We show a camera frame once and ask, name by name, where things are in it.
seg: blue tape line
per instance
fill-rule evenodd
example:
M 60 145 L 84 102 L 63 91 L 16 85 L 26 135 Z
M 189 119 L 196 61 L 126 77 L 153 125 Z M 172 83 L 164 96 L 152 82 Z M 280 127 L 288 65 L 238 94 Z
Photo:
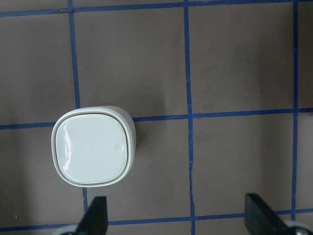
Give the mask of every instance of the blue tape line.
M 234 218 L 244 218 L 244 213 L 238 214 L 216 214 L 216 215 L 203 215 L 197 216 L 196 220 L 211 220 L 211 219 L 234 219 Z
M 310 209 L 298 209 L 298 210 L 295 210 L 296 214 L 303 214 L 303 213 L 313 213 L 313 209 L 310 208 Z
M 295 220 L 295 209 L 296 209 L 297 143 L 298 143 L 298 113 L 296 112 L 293 114 L 291 220 Z
M 10 12 L 0 12 L 0 18 L 1 17 L 13 17 L 13 16 L 49 15 L 49 14 L 67 13 L 67 12 L 69 12 L 68 8 L 32 10 L 32 11 L 10 11 Z
M 312 213 L 313 209 L 302 209 L 297 210 L 297 213 Z M 291 211 L 276 211 L 276 214 L 290 214 Z M 172 217 L 172 218 L 156 218 L 156 219 L 138 219 L 138 220 L 120 220 L 120 221 L 109 221 L 109 226 L 115 225 L 130 225 L 130 224 L 150 224 L 150 223 L 170 223 L 170 222 L 184 222 L 184 221 L 198 221 L 198 220 L 213 220 L 213 219 L 233 219 L 243 218 L 245 214 L 218 214 L 218 215 L 203 215 L 191 217 Z M 47 230 L 57 229 L 63 226 L 72 224 L 52 224 L 52 225 L 38 225 L 38 226 L 21 226 L 21 227 L 8 227 L 0 228 L 1 232 L 12 232 L 12 231 L 25 231 L 25 230 Z
M 83 188 L 83 198 L 84 198 L 84 211 L 88 210 L 88 197 L 87 197 L 87 188 Z
M 300 113 L 311 113 L 313 112 L 313 108 L 302 108 L 298 109 Z
M 142 9 L 176 8 L 176 7 L 183 7 L 183 6 L 184 6 L 183 2 L 169 2 L 169 3 L 133 4 L 133 5 L 76 7 L 74 8 L 74 11 L 75 12 L 125 11 L 125 10 L 142 10 Z
M 89 6 L 89 7 L 71 7 L 48 10 L 31 10 L 31 11 L 14 11 L 0 12 L 0 17 L 13 16 L 31 16 L 31 15 L 46 15 L 54 13 L 66 12 L 92 12 L 92 11 L 122 11 L 122 10 L 140 10 L 140 9 L 160 9 L 160 8 L 175 8 L 184 6 L 209 6 L 209 5 L 236 5 L 236 4 L 257 4 L 257 3 L 283 3 L 295 2 L 297 0 L 208 0 L 208 1 L 188 1 L 184 2 L 168 2 L 168 3 L 152 3 L 152 4 L 133 4 L 133 5 L 113 5 L 113 6 Z M 298 0 L 298 2 L 313 1 L 313 0 Z
M 47 230 L 47 229 L 58 229 L 64 226 L 72 224 L 51 224 L 51 225 L 38 225 L 38 226 L 20 226 L 20 227 L 8 227 L 0 228 L 0 233 L 13 232 L 13 231 L 27 231 L 27 230 Z
M 240 5 L 240 4 L 259 4 L 259 3 L 282 3 L 294 2 L 295 0 L 208 0 L 190 1 L 189 6 L 213 6 L 213 5 Z
M 169 116 L 152 116 L 152 117 L 133 117 L 134 122 L 139 121 L 163 121 L 163 120 L 179 120 L 188 119 L 188 115 L 169 115 Z
M 312 113 L 313 108 L 298 109 L 300 113 Z M 294 109 L 273 109 L 273 110 L 256 110 L 256 111 L 238 111 L 238 112 L 221 112 L 221 113 L 204 113 L 193 114 L 193 118 L 217 118 L 217 117 L 235 117 L 235 116 L 253 116 L 267 114 L 292 114 Z M 134 122 L 141 121 L 161 121 L 161 120 L 180 120 L 188 119 L 188 115 L 168 115 L 168 116 L 151 116 L 151 117 L 134 117 Z M 55 122 L 40 122 L 26 124 L 0 125 L 0 130 L 25 129 L 36 127 L 53 127 Z
M 27 123 L 27 124 L 0 125 L 0 130 L 53 127 L 54 124 L 55 122 L 40 122 L 40 123 Z
M 191 235 L 196 234 L 195 223 L 195 203 L 193 198 L 192 168 L 194 162 L 193 149 L 193 111 L 191 97 L 191 72 L 190 72 L 190 43 L 189 43 L 189 9 L 184 7 L 184 38 L 185 38 L 185 69 L 186 69 L 186 93 L 188 110 L 188 153 L 189 153 L 189 197 L 190 197 L 190 216 L 191 216 Z
M 73 8 L 73 0 L 68 0 L 68 6 Z M 74 80 L 74 92 L 75 92 L 75 105 L 76 108 L 80 108 L 79 97 L 79 82 L 78 82 L 78 68 L 77 68 L 77 53 L 76 53 L 76 38 L 75 38 L 75 23 L 74 14 L 69 13 L 69 31 L 70 31 L 70 47 L 72 51 L 72 66 L 73 66 L 73 80 Z
M 298 144 L 298 2 L 293 3 L 293 143 L 292 143 L 292 183 L 291 220 L 295 220 L 297 188 L 297 144 Z
M 291 210 L 286 210 L 286 211 L 276 211 L 275 213 L 276 213 L 277 215 L 291 214 Z
M 190 217 L 110 221 L 109 225 L 150 224 L 150 223 L 168 223 L 168 222 L 182 222 L 182 221 L 190 221 Z
M 271 109 L 271 110 L 254 110 L 254 111 L 235 111 L 193 114 L 194 118 L 218 118 L 218 117 L 235 117 L 235 116 L 252 116 L 252 115 L 268 115 L 268 114 L 293 114 L 294 109 Z
M 298 3 L 293 3 L 293 108 L 298 108 Z

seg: white cylindrical container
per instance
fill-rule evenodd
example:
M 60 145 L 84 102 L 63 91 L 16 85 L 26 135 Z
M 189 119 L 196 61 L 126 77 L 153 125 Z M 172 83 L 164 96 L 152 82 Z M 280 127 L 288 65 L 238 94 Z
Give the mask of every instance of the white cylindrical container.
M 51 135 L 54 166 L 78 187 L 114 184 L 130 171 L 136 148 L 132 117 L 114 106 L 81 108 L 64 114 Z

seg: white lid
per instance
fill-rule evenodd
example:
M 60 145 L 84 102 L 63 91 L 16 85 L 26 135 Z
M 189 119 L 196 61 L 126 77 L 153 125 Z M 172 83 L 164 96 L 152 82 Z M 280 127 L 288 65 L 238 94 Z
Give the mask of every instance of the white lid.
M 65 119 L 55 135 L 56 167 L 77 184 L 100 184 L 119 177 L 128 161 L 125 130 L 106 114 Z

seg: gray surface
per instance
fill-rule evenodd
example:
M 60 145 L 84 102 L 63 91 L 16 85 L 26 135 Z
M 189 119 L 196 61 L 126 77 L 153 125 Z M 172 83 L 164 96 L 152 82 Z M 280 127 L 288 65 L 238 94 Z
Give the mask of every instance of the gray surface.
M 189 216 L 187 120 L 136 123 L 134 165 L 120 183 L 88 189 L 108 197 L 109 220 Z
M 67 0 L 1 0 L 0 12 L 58 9 L 68 7 Z
M 182 8 L 79 13 L 75 24 L 83 107 L 187 113 Z
M 194 120 L 196 215 L 243 213 L 247 192 L 291 205 L 292 115 Z
M 165 0 L 74 0 L 76 6 Z M 0 12 L 67 1 L 0 1 Z M 312 2 L 299 3 L 299 107 L 313 107 Z M 194 113 L 293 107 L 292 3 L 189 8 Z M 187 114 L 183 8 L 74 14 L 82 107 L 133 117 Z M 0 125 L 54 122 L 75 108 L 68 14 L 0 18 Z M 313 208 L 313 114 L 299 115 L 296 208 Z M 194 120 L 196 215 L 242 213 L 258 192 L 291 209 L 292 114 Z M 109 220 L 190 216 L 188 121 L 137 122 L 137 151 L 108 197 Z M 0 228 L 77 223 L 82 189 L 56 173 L 51 128 L 0 130 Z M 297 219 L 312 224 L 311 214 Z M 109 234 L 190 234 L 190 222 L 110 226 Z M 4 232 L 48 235 L 53 230 Z M 197 221 L 196 233 L 245 234 L 242 219 Z
M 77 223 L 84 214 L 82 189 L 54 168 L 50 135 L 51 128 L 0 131 L 0 227 Z
M 155 224 L 133 224 L 122 226 L 109 226 L 107 235 L 189 235 L 190 222 L 176 222 L 176 223 L 155 223 Z
M 309 229 L 313 228 L 313 213 L 297 214 L 296 221 L 306 224 Z
M 1 234 L 6 235 L 52 235 L 54 229 L 47 230 L 29 230 L 29 231 L 14 231 L 14 232 L 6 232 Z
M 189 11 L 194 113 L 293 107 L 292 3 Z
M 75 109 L 68 16 L 0 18 L 0 124 L 56 121 Z
M 299 107 L 313 106 L 313 2 L 299 3 Z
M 245 228 L 244 219 L 214 219 L 214 220 L 202 220 L 196 222 L 196 234 L 197 235 L 248 235 L 248 231 Z
M 300 114 L 298 124 L 297 208 L 313 208 L 313 114 Z

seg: rounded square object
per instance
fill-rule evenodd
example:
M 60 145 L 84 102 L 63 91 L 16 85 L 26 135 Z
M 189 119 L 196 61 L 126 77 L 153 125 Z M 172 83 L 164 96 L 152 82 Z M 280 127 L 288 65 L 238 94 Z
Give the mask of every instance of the rounded square object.
M 129 172 L 135 151 L 130 115 L 117 107 L 76 109 L 55 124 L 52 156 L 63 180 L 79 187 L 114 184 Z

